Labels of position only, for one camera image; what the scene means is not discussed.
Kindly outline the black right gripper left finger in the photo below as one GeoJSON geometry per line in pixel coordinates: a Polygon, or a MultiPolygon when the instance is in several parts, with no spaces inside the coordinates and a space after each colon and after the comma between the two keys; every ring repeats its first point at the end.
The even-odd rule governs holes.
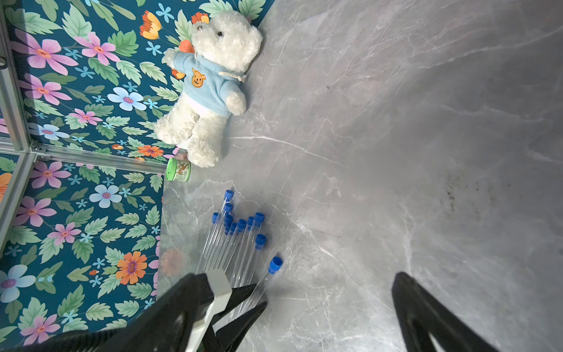
{"type": "Polygon", "coordinates": [[[213,325],[249,299],[223,272],[188,274],[125,328],[84,336],[84,351],[236,351],[268,306],[262,302],[219,330],[213,325]]]}

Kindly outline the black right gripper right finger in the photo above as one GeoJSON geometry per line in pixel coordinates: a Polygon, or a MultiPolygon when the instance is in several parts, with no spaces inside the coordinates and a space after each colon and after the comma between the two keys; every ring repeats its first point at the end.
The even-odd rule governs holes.
{"type": "Polygon", "coordinates": [[[395,275],[391,294],[407,351],[496,351],[405,272],[395,275]]]}

